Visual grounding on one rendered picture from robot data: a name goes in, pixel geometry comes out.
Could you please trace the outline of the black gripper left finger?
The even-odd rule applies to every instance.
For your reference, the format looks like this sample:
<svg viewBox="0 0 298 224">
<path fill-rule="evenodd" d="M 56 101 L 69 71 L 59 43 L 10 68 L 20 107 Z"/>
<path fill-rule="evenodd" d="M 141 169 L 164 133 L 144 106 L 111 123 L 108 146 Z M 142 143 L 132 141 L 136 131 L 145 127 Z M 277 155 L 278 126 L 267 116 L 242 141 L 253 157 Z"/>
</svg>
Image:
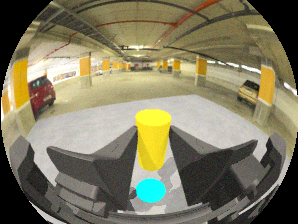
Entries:
<svg viewBox="0 0 298 224">
<path fill-rule="evenodd" d="M 52 145 L 47 147 L 47 152 L 57 171 L 100 186 L 118 210 L 126 212 L 137 144 L 138 127 L 133 125 L 92 155 L 64 151 Z"/>
</svg>

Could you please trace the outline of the cyan circle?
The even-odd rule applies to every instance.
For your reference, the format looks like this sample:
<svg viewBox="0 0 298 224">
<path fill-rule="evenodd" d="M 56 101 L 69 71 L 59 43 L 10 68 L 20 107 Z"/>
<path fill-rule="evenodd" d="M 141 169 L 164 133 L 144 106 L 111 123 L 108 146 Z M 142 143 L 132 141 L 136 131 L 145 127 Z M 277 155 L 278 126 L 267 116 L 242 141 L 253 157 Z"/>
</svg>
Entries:
<svg viewBox="0 0 298 224">
<path fill-rule="evenodd" d="M 136 186 L 138 198 L 142 201 L 154 202 L 161 200 L 166 192 L 164 184 L 156 179 L 146 179 L 140 181 Z"/>
</svg>

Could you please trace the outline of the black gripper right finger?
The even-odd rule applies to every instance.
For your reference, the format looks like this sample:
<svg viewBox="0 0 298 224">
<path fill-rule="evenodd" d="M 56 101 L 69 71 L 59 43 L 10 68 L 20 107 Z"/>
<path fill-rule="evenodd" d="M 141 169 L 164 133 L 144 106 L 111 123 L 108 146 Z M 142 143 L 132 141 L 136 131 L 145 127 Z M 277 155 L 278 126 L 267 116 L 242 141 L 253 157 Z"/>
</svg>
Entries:
<svg viewBox="0 0 298 224">
<path fill-rule="evenodd" d="M 226 169 L 253 153 L 258 141 L 254 139 L 249 143 L 246 141 L 245 144 L 220 149 L 174 125 L 170 125 L 169 140 L 188 206 L 200 204 L 202 196 L 216 185 Z"/>
</svg>

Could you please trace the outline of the yellow cylinder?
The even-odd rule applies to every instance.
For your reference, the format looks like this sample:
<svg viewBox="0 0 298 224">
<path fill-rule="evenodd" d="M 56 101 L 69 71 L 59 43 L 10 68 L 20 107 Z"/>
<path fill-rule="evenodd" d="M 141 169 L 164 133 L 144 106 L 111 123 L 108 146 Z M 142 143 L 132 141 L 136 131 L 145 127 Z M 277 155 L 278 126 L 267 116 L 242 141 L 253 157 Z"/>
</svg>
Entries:
<svg viewBox="0 0 298 224">
<path fill-rule="evenodd" d="M 169 113 L 160 111 L 160 109 L 144 109 L 137 113 L 138 164 L 145 171 L 158 171 L 164 164 L 170 120 L 172 117 Z"/>
</svg>

